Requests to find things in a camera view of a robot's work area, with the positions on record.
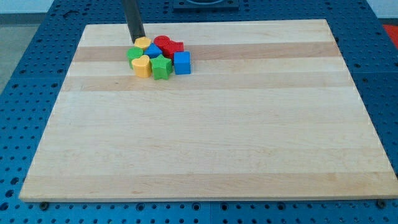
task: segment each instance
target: wooden board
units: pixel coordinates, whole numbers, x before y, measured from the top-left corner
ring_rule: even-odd
[[[192,74],[134,76],[126,25],[86,26],[27,202],[394,198],[398,181],[324,20],[146,24]]]

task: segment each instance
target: plastic block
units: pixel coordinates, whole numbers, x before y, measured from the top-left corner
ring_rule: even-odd
[[[162,54],[162,50],[158,48],[158,46],[156,46],[155,44],[150,44],[144,54],[148,55],[149,58],[156,58],[157,56]]]
[[[144,51],[139,47],[132,47],[127,51],[127,59],[129,60],[130,68],[132,69],[131,61],[136,58],[140,58],[144,54]]]
[[[164,47],[163,55],[172,60],[174,64],[174,53],[175,52],[183,52],[184,51],[184,43],[183,42],[174,42],[170,41],[169,45]]]
[[[150,59],[148,55],[136,58],[131,63],[136,76],[140,78],[148,78],[152,75],[152,68],[150,67]]]
[[[152,71],[154,73],[155,80],[169,79],[169,75],[173,71],[171,59],[165,58],[163,55],[159,55],[158,57],[151,59],[150,62],[152,64]]]
[[[191,55],[190,52],[174,53],[174,70],[176,75],[191,74]]]
[[[139,47],[142,50],[146,50],[150,46],[151,42],[152,40],[148,37],[140,37],[136,39],[134,46]]]
[[[170,38],[165,35],[157,36],[154,39],[154,43],[158,46],[162,51],[164,51],[164,47],[170,43]]]

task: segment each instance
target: green block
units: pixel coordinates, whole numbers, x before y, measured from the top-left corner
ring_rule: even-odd
[[[139,47],[132,47],[127,51],[126,56],[127,56],[127,59],[129,60],[129,65],[130,65],[131,69],[132,69],[131,61],[136,58],[140,58],[143,55],[144,55],[144,50],[142,50]]]
[[[158,57],[151,59],[150,62],[152,64],[152,72],[154,73],[155,80],[169,79],[169,75],[173,71],[171,59],[165,58],[163,55],[159,55]]]

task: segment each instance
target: blue pegboard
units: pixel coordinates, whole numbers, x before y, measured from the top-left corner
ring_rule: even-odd
[[[326,19],[398,171],[398,58],[365,0],[240,0],[239,10],[173,12],[140,1],[144,22]],[[37,203],[17,196],[87,24],[123,23],[119,1],[55,0],[0,96],[0,223],[398,223],[398,200]]]

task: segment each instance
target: metal rod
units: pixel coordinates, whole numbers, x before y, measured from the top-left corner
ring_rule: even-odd
[[[127,26],[130,31],[131,40],[134,43],[137,38],[145,37],[144,26],[142,25],[141,15],[137,0],[121,0],[124,15],[126,16]]]

